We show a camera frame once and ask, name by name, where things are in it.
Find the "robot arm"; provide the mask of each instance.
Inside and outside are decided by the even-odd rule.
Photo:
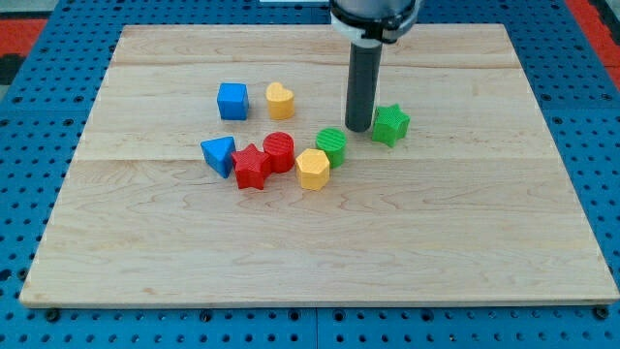
[[[416,23],[423,0],[330,0],[332,25],[351,40],[345,123],[370,127],[383,44],[394,44]]]

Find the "wooden board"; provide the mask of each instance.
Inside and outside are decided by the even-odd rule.
[[[21,293],[34,307],[431,306],[619,298],[501,25],[418,25],[386,47],[394,149],[349,138],[320,192],[236,189],[199,142],[343,126],[348,42],[328,26],[128,26]],[[264,90],[295,92],[274,122]],[[247,122],[219,119],[246,82]]]

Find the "green cylinder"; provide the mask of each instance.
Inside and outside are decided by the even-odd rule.
[[[325,152],[329,159],[329,167],[332,169],[345,162],[346,145],[347,137],[338,129],[326,128],[317,135],[317,149]]]

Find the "red cylinder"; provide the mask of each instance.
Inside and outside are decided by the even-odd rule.
[[[271,158],[271,170],[277,174],[290,171],[295,164],[295,143],[291,135],[274,132],[263,141],[263,150]]]

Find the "toy block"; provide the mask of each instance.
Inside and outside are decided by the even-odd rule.
[[[271,174],[269,155],[250,144],[241,151],[234,151],[231,157],[239,189],[253,187],[263,190],[264,181]]]
[[[287,173],[295,164],[293,137],[284,132],[274,132],[263,141],[263,150],[270,157],[271,170],[277,174]]]
[[[324,151],[305,149],[295,159],[296,174],[303,189],[321,190],[329,181],[329,159]]]
[[[223,178],[228,178],[233,169],[231,154],[234,148],[234,138],[224,137],[201,143],[204,161]]]
[[[338,129],[326,128],[317,135],[317,149],[325,152],[333,169],[345,162],[346,145],[347,137]]]
[[[265,92],[267,109],[274,120],[288,119],[295,113],[295,94],[282,83],[273,82]]]
[[[397,104],[391,107],[377,107],[372,140],[394,147],[396,141],[407,136],[409,121],[409,115]]]
[[[223,120],[247,119],[250,102],[246,85],[227,82],[220,84],[220,91],[217,94],[217,107]]]

